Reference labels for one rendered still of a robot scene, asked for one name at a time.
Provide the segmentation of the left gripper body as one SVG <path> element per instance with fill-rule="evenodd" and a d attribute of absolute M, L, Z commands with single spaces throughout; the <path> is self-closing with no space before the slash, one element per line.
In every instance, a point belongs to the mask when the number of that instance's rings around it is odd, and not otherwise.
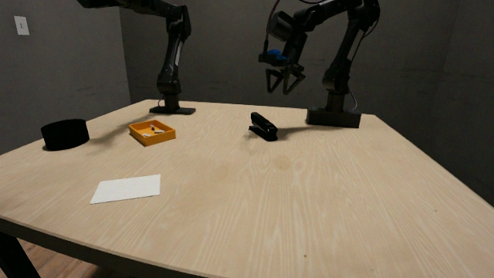
<path fill-rule="evenodd" d="M 281 52 L 278 49 L 273 49 L 266 52 L 266 54 L 276 54 L 276 62 L 275 64 L 271 64 L 271 66 L 276 67 L 278 65 L 277 68 L 280 69 L 281 73 L 275 69 L 272 69 L 272 71 L 275 71 L 282 76 L 284 76 L 285 66 L 290 66 L 300 73 L 304 71 L 304 67 L 298 64 L 302 50 L 300 50 L 299 47 L 293 47 L 294 45 L 291 44 L 288 44 L 288 46 L 285 45 L 282 55 L 280 55 Z"/>

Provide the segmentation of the orange shallow tray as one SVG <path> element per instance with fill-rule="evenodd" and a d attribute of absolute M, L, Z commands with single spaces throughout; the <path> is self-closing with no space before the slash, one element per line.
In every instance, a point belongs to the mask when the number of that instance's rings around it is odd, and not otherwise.
<path fill-rule="evenodd" d="M 156 131 L 167 131 L 167 133 L 155 134 L 153 130 L 151 130 L 153 125 Z M 169 127 L 166 124 L 161 123 L 159 120 L 149 120 L 137 124 L 129 125 L 130 134 L 132 134 L 136 139 L 138 139 L 142 144 L 146 147 L 154 144 L 159 144 L 161 142 L 173 140 L 176 138 L 175 129 Z M 137 130 L 137 131 L 135 131 Z M 138 133 L 140 132 L 140 133 Z M 145 137 L 142 134 L 152 134 L 154 136 Z"/>

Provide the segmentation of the black short cylinder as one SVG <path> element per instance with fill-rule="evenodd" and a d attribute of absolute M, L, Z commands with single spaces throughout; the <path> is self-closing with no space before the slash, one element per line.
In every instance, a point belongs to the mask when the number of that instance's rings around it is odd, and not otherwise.
<path fill-rule="evenodd" d="M 86 121 L 83 119 L 61 120 L 47 124 L 41 128 L 41 132 L 46 148 L 51 151 L 79 147 L 90 139 Z"/>

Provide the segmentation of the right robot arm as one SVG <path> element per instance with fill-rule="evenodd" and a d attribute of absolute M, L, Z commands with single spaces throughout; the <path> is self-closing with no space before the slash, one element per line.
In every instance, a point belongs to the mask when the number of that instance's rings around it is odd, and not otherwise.
<path fill-rule="evenodd" d="M 124 8 L 136 10 L 136 13 L 142 15 L 157 15 L 166 18 L 166 28 L 168 33 L 167 52 L 161 73 L 159 73 L 157 77 L 157 89 L 160 93 L 165 93 L 164 107 L 152 107 L 149 109 L 149 112 L 170 114 L 194 113 L 196 108 L 179 107 L 178 98 L 178 94 L 181 93 L 181 85 L 178 79 L 178 65 L 181 50 L 185 40 L 191 35 L 191 23 L 187 6 L 172 5 L 163 0 L 130 0 L 130 2 L 130 6 Z M 177 22 L 177 20 L 181 19 L 182 12 L 184 13 L 183 22 Z"/>

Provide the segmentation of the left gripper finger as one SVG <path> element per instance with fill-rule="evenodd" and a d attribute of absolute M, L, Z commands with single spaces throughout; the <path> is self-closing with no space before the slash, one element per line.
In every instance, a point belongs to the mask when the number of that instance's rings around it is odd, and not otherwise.
<path fill-rule="evenodd" d="M 291 85 L 289 89 L 287 89 L 288 81 L 289 81 L 289 75 L 294 76 L 296 78 L 296 81 Z M 305 79 L 305 75 L 300 73 L 299 71 L 293 69 L 290 66 L 285 66 L 284 70 L 284 81 L 283 81 L 283 94 L 288 95 L 300 82 L 302 82 Z"/>
<path fill-rule="evenodd" d="M 270 75 L 274 76 L 277 80 L 274 83 L 273 87 L 270 89 Z M 283 80 L 284 76 L 278 74 L 275 71 L 272 71 L 270 69 L 266 69 L 266 80 L 267 80 L 267 92 L 272 93 L 275 88 L 280 84 L 280 82 Z"/>

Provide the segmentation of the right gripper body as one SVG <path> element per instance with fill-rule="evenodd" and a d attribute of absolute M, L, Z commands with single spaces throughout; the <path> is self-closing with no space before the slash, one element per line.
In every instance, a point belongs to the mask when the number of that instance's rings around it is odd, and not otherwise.
<path fill-rule="evenodd" d="M 120 4 L 116 0 L 90 0 L 91 8 L 107 8 L 113 6 L 124 8 L 130 6 L 130 4 L 131 4 L 130 0 L 128 0 L 128 2 L 124 4 Z"/>

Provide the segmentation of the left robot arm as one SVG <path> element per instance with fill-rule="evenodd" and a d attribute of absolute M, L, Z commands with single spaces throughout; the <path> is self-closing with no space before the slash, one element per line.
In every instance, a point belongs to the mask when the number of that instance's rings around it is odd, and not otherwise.
<path fill-rule="evenodd" d="M 348 10 L 349 8 L 351 9 Z M 326 0 L 296 11 L 293 17 L 284 11 L 275 12 L 271 19 L 269 34 L 281 42 L 286 41 L 286 45 L 294 45 L 293 48 L 299 47 L 303 51 L 307 39 L 305 32 L 313 32 L 316 25 L 345 11 L 349 20 L 346 34 L 334 61 L 322 79 L 323 86 L 329 91 L 327 105 L 308 106 L 307 110 L 310 113 L 362 116 L 358 110 L 343 109 L 343 103 L 345 94 L 349 94 L 347 83 L 350 79 L 348 75 L 351 64 L 365 33 L 373 26 L 373 22 L 378 20 L 380 6 L 377 0 L 364 0 L 363 5 L 362 0 Z"/>

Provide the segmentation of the white sheet of paper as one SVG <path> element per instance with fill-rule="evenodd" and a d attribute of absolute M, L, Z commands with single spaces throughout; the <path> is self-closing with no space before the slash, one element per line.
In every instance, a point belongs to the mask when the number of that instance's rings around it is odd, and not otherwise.
<path fill-rule="evenodd" d="M 101 181 L 90 205 L 157 196 L 160 183 L 161 175 Z"/>

